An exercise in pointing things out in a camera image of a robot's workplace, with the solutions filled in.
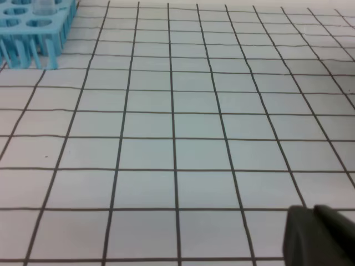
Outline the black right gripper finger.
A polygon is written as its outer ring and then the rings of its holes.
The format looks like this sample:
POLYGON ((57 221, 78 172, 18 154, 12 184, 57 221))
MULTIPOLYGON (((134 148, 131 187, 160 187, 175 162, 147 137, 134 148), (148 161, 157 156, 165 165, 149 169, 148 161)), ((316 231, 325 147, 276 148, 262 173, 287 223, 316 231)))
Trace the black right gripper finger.
POLYGON ((354 265, 354 222, 329 206, 291 206, 282 251, 285 265, 354 265))

